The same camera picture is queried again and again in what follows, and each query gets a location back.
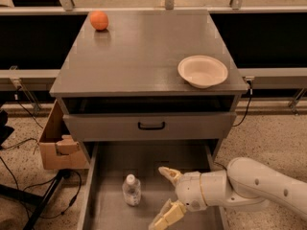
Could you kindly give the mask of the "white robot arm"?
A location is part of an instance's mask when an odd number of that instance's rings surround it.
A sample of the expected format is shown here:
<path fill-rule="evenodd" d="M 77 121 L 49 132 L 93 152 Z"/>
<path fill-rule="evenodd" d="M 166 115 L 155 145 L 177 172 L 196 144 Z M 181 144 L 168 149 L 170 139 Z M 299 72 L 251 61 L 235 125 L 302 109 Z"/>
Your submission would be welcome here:
<path fill-rule="evenodd" d="M 271 201 L 307 219 L 307 183 L 250 158 L 234 158 L 225 170 L 214 172 L 158 170 L 174 185 L 177 200 L 166 201 L 149 230 L 166 230 L 188 211 L 204 211 L 211 206 L 257 211 Z"/>

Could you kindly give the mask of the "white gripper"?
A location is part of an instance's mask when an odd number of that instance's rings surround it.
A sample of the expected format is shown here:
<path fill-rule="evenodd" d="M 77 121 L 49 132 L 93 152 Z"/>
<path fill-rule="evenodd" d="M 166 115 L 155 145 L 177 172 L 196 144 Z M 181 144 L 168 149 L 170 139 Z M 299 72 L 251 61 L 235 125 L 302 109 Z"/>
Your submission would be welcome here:
<path fill-rule="evenodd" d="M 168 199 L 165 202 L 160 212 L 150 223 L 149 230 L 166 230 L 184 217 L 186 209 L 191 212 L 205 209 L 199 172 L 182 174 L 180 171 L 168 167 L 159 167 L 158 171 L 176 186 L 175 192 L 178 200 Z"/>

